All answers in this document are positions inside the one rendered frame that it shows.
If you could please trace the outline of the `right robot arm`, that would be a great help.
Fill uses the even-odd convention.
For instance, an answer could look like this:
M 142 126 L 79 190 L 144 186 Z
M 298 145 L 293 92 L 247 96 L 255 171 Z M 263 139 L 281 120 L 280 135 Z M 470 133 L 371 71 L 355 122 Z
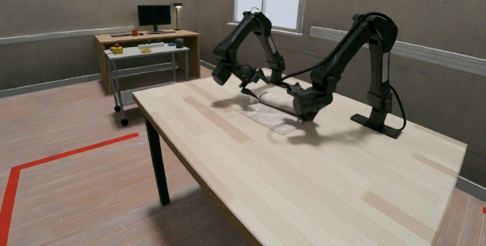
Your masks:
M 276 84 L 276 81 L 282 77 L 282 72 L 286 70 L 286 65 L 282 55 L 278 53 L 271 36 L 272 22 L 262 12 L 255 11 L 253 14 L 249 13 L 250 11 L 244 11 L 242 13 L 244 17 L 239 23 L 240 25 L 238 24 L 239 26 L 237 25 L 233 30 L 234 32 L 232 31 L 233 33 L 230 33 L 231 35 L 229 34 L 217 44 L 217 46 L 221 46 L 215 50 L 215 57 L 226 65 L 220 62 L 217 64 L 216 68 L 211 73 L 213 80 L 220 86 L 223 86 L 235 70 L 240 70 L 239 66 L 231 65 L 241 64 L 236 60 L 237 50 L 246 36 L 252 31 L 260 40 L 267 56 L 267 64 L 272 69 L 271 76 L 266 76 L 267 80 L 271 84 L 286 89 L 285 85 Z

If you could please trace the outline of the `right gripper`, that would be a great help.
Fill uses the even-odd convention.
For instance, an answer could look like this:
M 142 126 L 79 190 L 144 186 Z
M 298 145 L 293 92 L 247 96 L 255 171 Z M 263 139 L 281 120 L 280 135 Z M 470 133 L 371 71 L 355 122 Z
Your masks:
M 266 79 L 265 77 L 265 74 L 264 74 L 264 71 L 260 68 L 260 69 L 256 69 L 256 68 L 253 68 L 254 71 L 251 71 L 251 69 L 247 69 L 246 67 L 244 66 L 240 66 L 239 67 L 240 70 L 236 70 L 233 74 L 241 81 L 240 85 L 238 87 L 242 88 L 241 89 L 241 93 L 244 93 L 244 94 L 247 94 L 247 95 L 250 95 L 250 96 L 253 96 L 254 98 L 256 99 L 259 99 L 255 94 L 253 94 L 248 88 L 246 88 L 246 86 L 248 85 L 248 83 L 245 81 L 246 78 L 249 78 L 251 79 L 254 74 L 258 74 L 260 76 L 260 79 L 262 81 L 264 81 L 266 84 L 270 84 L 268 82 L 268 80 Z

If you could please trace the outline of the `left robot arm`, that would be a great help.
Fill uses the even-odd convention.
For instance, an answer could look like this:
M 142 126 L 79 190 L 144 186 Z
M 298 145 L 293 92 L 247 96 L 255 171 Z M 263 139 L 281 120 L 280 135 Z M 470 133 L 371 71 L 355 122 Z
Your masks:
M 296 114 L 323 109 L 331 104 L 333 93 L 336 92 L 336 82 L 341 79 L 340 75 L 346 65 L 358 50 L 368 43 L 371 54 L 368 103 L 373 107 L 369 118 L 356 113 L 350 120 L 397 139 L 402 132 L 384 124 L 387 113 L 392 113 L 393 107 L 393 92 L 390 91 L 389 82 L 390 50 L 397 35 L 397 26 L 382 17 L 370 15 L 360 20 L 330 58 L 312 70 L 312 87 L 294 93 L 286 88 L 287 94 L 294 97 L 292 104 Z

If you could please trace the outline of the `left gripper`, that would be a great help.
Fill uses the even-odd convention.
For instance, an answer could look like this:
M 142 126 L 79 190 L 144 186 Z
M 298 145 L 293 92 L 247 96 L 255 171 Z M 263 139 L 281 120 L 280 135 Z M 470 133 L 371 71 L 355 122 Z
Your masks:
M 299 87 L 297 85 L 292 85 L 291 86 L 291 89 L 289 90 L 289 92 L 291 93 L 294 93 L 295 91 L 298 91 L 298 90 L 303 90 L 304 88 L 302 87 Z M 305 114 L 301 114 L 300 116 L 303 117 L 303 118 L 306 118 L 308 121 L 313 121 L 314 118 L 316 117 L 317 113 L 319 112 L 319 110 L 321 109 L 316 109 L 312 112 L 308 112 L 308 113 L 305 113 Z

